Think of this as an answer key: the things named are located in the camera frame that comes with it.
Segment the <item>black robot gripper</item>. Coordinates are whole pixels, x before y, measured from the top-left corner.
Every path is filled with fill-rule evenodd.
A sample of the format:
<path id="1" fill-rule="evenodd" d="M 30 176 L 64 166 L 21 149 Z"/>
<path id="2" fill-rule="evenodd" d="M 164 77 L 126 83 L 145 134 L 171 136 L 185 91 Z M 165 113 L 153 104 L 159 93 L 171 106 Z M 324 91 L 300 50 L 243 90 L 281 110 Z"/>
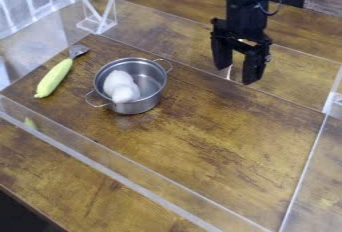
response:
<path id="1" fill-rule="evenodd" d="M 256 82 L 269 61 L 271 39 L 264 33 L 269 15 L 255 9 L 229 9 L 225 2 L 225 18 L 211 20 L 211 49 L 213 64 L 221 70 L 232 64 L 232 51 L 244 54 L 241 82 Z"/>

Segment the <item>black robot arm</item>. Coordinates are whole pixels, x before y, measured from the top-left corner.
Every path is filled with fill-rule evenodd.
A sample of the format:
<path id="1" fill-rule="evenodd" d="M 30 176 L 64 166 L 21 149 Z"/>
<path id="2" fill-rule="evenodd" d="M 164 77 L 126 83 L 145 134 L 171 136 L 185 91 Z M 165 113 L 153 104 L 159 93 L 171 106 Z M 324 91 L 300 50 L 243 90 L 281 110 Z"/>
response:
<path id="1" fill-rule="evenodd" d="M 232 51 L 244 55 L 241 83 L 256 82 L 269 61 L 267 26 L 268 0 L 225 0 L 225 19 L 213 18 L 211 50 L 217 70 L 232 65 Z"/>

